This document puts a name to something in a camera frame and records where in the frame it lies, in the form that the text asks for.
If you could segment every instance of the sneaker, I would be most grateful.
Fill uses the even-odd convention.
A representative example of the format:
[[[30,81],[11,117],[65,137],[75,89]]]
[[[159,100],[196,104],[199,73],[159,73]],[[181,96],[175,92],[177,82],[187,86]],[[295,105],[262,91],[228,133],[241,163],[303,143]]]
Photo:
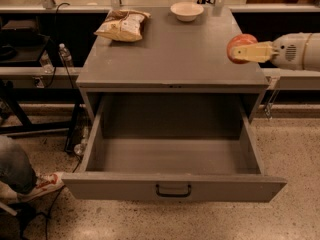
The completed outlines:
[[[61,178],[63,172],[55,172],[49,175],[42,175],[37,179],[37,185],[29,194],[18,194],[17,198],[20,202],[29,202],[40,196],[57,191],[64,186]]]

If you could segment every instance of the drawer handle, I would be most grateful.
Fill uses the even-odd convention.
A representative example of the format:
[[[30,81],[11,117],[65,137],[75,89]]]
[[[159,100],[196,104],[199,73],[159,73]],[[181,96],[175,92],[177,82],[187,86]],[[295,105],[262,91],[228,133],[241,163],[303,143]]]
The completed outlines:
[[[188,184],[188,192],[185,194],[164,194],[160,192],[159,184],[156,185],[156,193],[160,197],[185,198],[191,195],[191,185]]]

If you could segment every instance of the white bowl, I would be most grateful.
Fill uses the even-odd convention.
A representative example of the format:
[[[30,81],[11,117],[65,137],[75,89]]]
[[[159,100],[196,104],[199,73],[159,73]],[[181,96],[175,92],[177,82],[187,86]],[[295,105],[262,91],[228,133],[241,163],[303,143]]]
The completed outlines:
[[[171,6],[171,11],[181,21],[193,21],[198,15],[203,13],[203,7],[193,2],[180,2]]]

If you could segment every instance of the jeans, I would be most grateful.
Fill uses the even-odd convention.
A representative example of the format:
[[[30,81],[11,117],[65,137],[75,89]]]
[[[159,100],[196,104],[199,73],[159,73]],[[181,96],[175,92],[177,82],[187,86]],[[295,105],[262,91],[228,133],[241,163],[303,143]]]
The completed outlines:
[[[17,193],[28,194],[37,177],[24,150],[13,139],[0,135],[0,181]]]

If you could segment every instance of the concrete floor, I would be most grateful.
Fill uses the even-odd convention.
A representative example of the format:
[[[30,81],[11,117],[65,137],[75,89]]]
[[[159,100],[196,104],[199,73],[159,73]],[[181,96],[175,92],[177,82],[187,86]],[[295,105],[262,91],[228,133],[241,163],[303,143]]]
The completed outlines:
[[[44,111],[28,113],[32,120],[71,114]],[[53,206],[48,239],[320,239],[320,107],[276,106],[273,115],[267,120],[259,112],[252,123],[267,174],[288,180],[270,203],[88,201],[65,188]],[[77,159],[63,152],[65,140],[65,132],[16,138],[38,173],[75,168]],[[2,184],[0,193],[5,189]],[[46,213],[55,196],[30,205]],[[25,237],[46,239],[45,219],[35,218]],[[6,213],[0,213],[0,239],[18,239],[17,220]]]

